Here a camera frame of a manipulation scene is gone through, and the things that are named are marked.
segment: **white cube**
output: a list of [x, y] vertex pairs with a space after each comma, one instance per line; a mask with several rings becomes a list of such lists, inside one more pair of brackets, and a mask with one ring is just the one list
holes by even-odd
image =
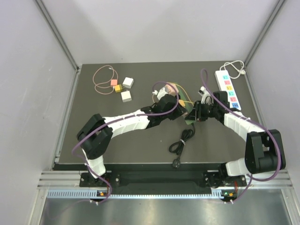
[[122, 85], [123, 85], [125, 88], [131, 88], [132, 84], [133, 84], [133, 79], [132, 79], [132, 78], [129, 78], [129, 77], [125, 77], [125, 80], [124, 80], [124, 82], [123, 82]]
[[130, 91], [124, 91], [124, 92], [121, 92], [121, 96], [122, 96], [122, 101], [123, 102], [129, 102], [131, 101], [131, 94], [130, 94]]

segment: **power strip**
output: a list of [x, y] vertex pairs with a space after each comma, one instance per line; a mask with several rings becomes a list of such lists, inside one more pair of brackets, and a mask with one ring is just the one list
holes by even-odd
[[229, 73], [227, 70], [218, 70], [215, 72], [217, 85], [220, 90], [227, 91], [228, 102], [230, 103], [230, 108], [237, 108], [242, 110], [238, 97], [235, 93], [233, 83], [231, 82]]

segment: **cable tie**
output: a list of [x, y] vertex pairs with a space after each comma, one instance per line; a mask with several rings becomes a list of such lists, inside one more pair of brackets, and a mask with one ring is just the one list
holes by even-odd
[[182, 139], [179, 139], [184, 145], [186, 145], [186, 142]]

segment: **gray floor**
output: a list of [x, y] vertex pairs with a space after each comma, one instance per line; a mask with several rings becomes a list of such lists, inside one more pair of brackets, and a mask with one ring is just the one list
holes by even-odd
[[[120, 93], [100, 95], [94, 90], [92, 76], [103, 64], [83, 65], [67, 131], [63, 142], [60, 163], [82, 163], [80, 158], [71, 155], [77, 144], [76, 134], [88, 119], [100, 113], [102, 116], [117, 116], [134, 112], [152, 104], [152, 85], [157, 81], [175, 82], [183, 86], [193, 101], [200, 100], [197, 93], [202, 86], [200, 70], [209, 72], [209, 87], [218, 90], [214, 72], [224, 62], [167, 62], [167, 63], [127, 63], [111, 64], [119, 74], [119, 82], [125, 77], [134, 78], [130, 90], [132, 101], [123, 103]], [[232, 76], [237, 72], [231, 67]], [[104, 69], [96, 81], [110, 79], [111, 70]], [[244, 76], [232, 80], [244, 115], [258, 120]], [[105, 163], [170, 163], [175, 155], [168, 147], [179, 140], [183, 129], [189, 128], [183, 118], [163, 121], [162, 125], [113, 138], [104, 154]], [[245, 142], [233, 131], [224, 127], [215, 119], [196, 124], [195, 137], [187, 142], [181, 162], [225, 162], [244, 156]]]
[[96, 206], [77, 199], [47, 199], [40, 225], [291, 225], [281, 190], [249, 190], [235, 204], [220, 200], [127, 199]]

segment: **robotic arm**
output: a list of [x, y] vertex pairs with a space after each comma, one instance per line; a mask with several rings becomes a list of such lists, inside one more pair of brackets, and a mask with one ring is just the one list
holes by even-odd
[[[233, 176], [244, 175], [247, 173], [263, 173], [274, 171], [276, 169], [278, 160], [274, 143], [266, 132], [258, 126], [241, 119], [221, 107], [217, 102], [212, 102], [208, 99], [205, 89], [200, 89], [199, 93], [203, 96], [202, 101], [196, 101], [193, 110], [185, 117], [186, 120], [206, 121], [208, 118], [215, 118], [226, 127], [232, 129], [246, 142], [245, 157], [236, 161], [231, 161], [221, 164], [219, 168], [219, 175], [226, 180]], [[149, 116], [154, 113], [165, 113], [171, 110], [177, 103], [175, 93], [172, 92], [168, 86], [163, 87], [159, 92], [155, 93], [159, 99], [157, 103], [137, 110], [136, 112], [117, 116], [117, 117], [101, 117], [100, 114], [93, 115], [85, 124], [81, 131], [77, 134], [77, 139], [81, 141], [90, 132], [97, 127], [110, 122], [112, 120], [121, 119], [118, 122], [112, 123], [104, 127], [100, 133], [92, 135], [82, 145], [82, 150], [91, 169], [97, 175], [103, 175], [106, 170], [103, 163], [103, 154], [105, 153], [110, 140], [123, 133], [138, 130], [148, 129], [159, 125], [163, 120], [174, 120], [182, 115], [187, 114], [186, 109], [180, 104], [177, 105], [174, 111], [161, 116]], [[229, 107], [227, 101], [226, 91], [216, 91], [214, 96], [220, 100], [224, 105]], [[243, 116], [237, 109], [236, 114]], [[131, 118], [122, 120], [122, 118], [132, 115]], [[281, 154], [281, 168], [285, 168], [285, 155], [281, 135], [277, 130], [270, 130], [276, 142], [279, 145]]]

